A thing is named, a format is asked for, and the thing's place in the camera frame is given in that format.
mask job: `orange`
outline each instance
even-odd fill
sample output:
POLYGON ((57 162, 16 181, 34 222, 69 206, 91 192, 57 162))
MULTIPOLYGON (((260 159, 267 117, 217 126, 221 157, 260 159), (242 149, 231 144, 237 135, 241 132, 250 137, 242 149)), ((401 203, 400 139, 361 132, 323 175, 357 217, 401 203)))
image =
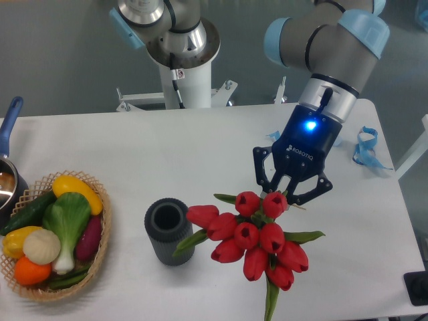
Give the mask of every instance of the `orange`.
POLYGON ((15 279, 22 286, 32 286, 46 280, 52 271, 51 264, 38 265, 28 257, 21 257, 15 264, 15 279))

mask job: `robotic arm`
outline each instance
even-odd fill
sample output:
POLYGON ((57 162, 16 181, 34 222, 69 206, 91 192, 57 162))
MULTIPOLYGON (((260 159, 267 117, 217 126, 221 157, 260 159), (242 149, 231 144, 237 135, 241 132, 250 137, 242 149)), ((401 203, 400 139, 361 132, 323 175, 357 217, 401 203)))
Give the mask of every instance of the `robotic arm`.
POLYGON ((253 150, 255 175, 263 193, 284 176, 288 203, 302 205, 333 188, 324 162, 389 38, 377 17, 385 0, 315 0, 300 19, 274 21, 265 35, 268 58, 281 66, 307 68, 312 77, 280 138, 253 150), (272 153, 275 173, 268 181, 264 160, 272 153), (311 191, 295 195, 298 183, 318 176, 311 191))
POLYGON ((159 67, 167 109, 211 106, 211 61, 220 37, 201 18, 200 0, 118 0, 110 18, 134 49, 147 47, 159 67))

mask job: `robotiq logo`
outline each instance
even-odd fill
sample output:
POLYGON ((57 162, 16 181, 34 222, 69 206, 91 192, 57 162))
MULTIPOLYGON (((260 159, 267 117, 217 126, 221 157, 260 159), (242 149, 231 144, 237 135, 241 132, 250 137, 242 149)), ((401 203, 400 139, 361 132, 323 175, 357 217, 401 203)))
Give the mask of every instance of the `robotiq logo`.
POLYGON ((311 161, 314 160, 314 157, 312 155, 309 155, 307 152, 304 152, 303 150, 297 149, 296 147, 293 147, 293 145, 288 145, 288 148, 286 149, 288 152, 295 152, 296 154, 302 155, 303 157, 306 157, 310 159, 311 161))

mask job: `tulip bouquet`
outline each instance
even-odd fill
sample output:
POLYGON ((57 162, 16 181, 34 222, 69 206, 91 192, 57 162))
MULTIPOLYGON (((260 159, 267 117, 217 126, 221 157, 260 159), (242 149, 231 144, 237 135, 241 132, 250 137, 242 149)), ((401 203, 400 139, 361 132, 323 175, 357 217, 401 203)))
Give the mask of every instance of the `tulip bouquet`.
POLYGON ((280 289, 287 291, 291 288, 293 272, 301 273, 309 268, 308 256, 300 245, 324 234, 320 231, 284 232, 275 223, 275 219, 288 208, 286 192, 269 193, 264 199, 251 191, 238 196, 214 196, 234 204, 239 214, 220 214, 214 205, 189 207, 186 218, 202 229, 180 242, 174 256, 207 239, 221 241, 211 254, 215 261, 231 263, 245 256, 243 274, 249 281, 260 279, 263 273, 266 275, 264 320, 270 321, 280 289))

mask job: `blue pot handle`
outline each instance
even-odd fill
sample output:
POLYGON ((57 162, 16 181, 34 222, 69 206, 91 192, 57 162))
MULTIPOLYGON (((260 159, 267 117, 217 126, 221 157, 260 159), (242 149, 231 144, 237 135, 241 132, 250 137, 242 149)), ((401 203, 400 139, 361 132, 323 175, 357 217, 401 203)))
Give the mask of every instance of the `blue pot handle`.
POLYGON ((0 154, 9 156, 9 139, 24 101, 22 97, 14 97, 0 127, 0 154))

